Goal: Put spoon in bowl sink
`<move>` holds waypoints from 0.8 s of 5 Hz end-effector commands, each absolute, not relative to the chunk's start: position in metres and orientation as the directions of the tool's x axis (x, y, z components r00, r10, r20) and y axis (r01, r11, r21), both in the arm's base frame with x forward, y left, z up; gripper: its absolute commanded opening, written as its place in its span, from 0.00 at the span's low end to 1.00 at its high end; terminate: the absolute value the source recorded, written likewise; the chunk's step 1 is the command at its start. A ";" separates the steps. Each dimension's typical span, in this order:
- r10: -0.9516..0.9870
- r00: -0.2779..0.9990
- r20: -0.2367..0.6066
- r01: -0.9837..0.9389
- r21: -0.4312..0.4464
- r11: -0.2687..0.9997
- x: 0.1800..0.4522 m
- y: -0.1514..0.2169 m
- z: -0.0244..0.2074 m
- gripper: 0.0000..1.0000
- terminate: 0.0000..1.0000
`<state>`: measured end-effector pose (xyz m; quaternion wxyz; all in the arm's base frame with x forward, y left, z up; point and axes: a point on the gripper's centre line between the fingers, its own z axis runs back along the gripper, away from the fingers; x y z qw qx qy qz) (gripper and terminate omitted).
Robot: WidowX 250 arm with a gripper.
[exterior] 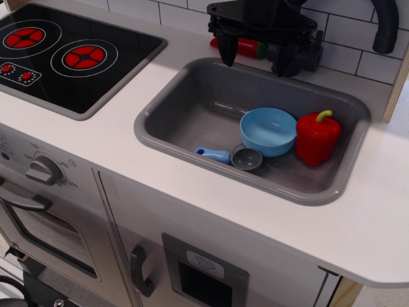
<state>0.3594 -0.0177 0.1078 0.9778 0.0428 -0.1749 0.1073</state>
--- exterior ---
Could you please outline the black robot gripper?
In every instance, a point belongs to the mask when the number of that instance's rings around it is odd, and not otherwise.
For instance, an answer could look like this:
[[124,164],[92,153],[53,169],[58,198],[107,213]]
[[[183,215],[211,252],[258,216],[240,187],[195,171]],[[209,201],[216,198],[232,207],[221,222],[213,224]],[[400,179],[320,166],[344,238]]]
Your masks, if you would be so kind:
[[299,46],[320,47],[323,33],[314,20],[301,14],[305,1],[225,1],[206,7],[209,31],[217,37],[222,62],[235,62],[240,38],[282,46],[277,60],[278,77],[294,77]]

